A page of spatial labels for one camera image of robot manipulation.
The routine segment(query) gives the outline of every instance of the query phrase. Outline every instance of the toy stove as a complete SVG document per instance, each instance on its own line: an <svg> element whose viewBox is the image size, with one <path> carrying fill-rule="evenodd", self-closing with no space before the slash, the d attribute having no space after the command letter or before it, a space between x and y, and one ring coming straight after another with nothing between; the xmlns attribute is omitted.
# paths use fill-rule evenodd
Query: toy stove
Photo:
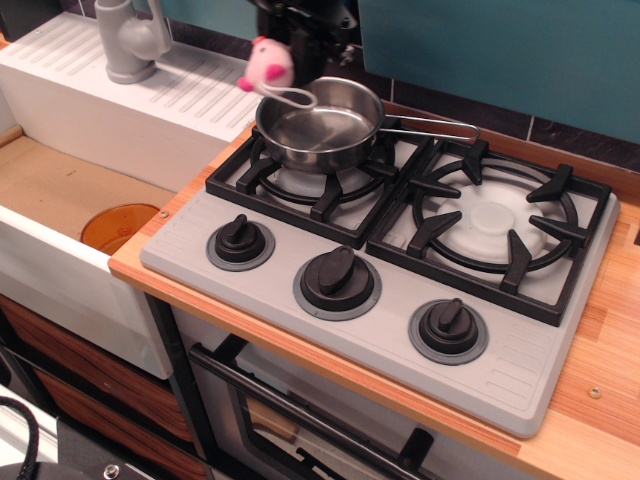
<svg viewBox="0 0 640 480"><path fill-rule="evenodd" d="M142 263L517 436L534 435L619 203L472 146L383 134L335 175L254 130Z"/></svg>

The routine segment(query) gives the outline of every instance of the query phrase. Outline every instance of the sink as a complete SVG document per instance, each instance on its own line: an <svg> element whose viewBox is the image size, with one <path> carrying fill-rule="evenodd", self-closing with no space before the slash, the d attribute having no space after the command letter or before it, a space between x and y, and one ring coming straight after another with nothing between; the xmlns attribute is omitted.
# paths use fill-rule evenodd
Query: sink
<svg viewBox="0 0 640 480"><path fill-rule="evenodd" d="M156 64L140 83L113 83L97 22L69 13L0 51L0 294L166 379L146 298L80 231L116 204L164 206L260 97L235 86L241 60L174 44Z"/></svg>
<svg viewBox="0 0 640 480"><path fill-rule="evenodd" d="M174 43L156 73L111 82L97 22L63 13L0 51L0 90L25 135L179 191L254 119L246 62Z"/></svg>

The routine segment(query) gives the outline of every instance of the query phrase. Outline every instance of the cabinet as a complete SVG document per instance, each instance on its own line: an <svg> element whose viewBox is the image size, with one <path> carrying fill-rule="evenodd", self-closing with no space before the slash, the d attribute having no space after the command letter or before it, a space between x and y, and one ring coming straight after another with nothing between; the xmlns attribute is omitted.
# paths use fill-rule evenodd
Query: cabinet
<svg viewBox="0 0 640 480"><path fill-rule="evenodd" d="M49 405L41 407L97 432L152 471L181 480L208 478L168 382L4 296L0 311L3 353L17 358L42 388L44 395L37 396Z"/></svg>

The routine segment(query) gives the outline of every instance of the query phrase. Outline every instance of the teal wall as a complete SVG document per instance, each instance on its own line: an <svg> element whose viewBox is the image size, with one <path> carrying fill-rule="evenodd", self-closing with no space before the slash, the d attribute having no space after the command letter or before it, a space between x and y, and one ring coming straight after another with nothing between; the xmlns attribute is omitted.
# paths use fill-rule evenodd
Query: teal wall
<svg viewBox="0 0 640 480"><path fill-rule="evenodd" d="M640 142L637 0L360 0L367 71Z"/></svg>
<svg viewBox="0 0 640 480"><path fill-rule="evenodd" d="M146 0L133 0L149 11ZM247 0L162 0L166 17L197 27L252 40L257 36L256 7Z"/></svg>

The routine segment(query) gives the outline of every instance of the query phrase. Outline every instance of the oven window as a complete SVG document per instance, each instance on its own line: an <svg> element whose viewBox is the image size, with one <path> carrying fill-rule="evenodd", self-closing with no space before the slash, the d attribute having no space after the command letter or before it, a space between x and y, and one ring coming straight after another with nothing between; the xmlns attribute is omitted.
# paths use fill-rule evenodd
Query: oven window
<svg viewBox="0 0 640 480"><path fill-rule="evenodd" d="M340 447L314 434L253 397L233 390L236 415L247 449L291 478L385 480Z"/></svg>

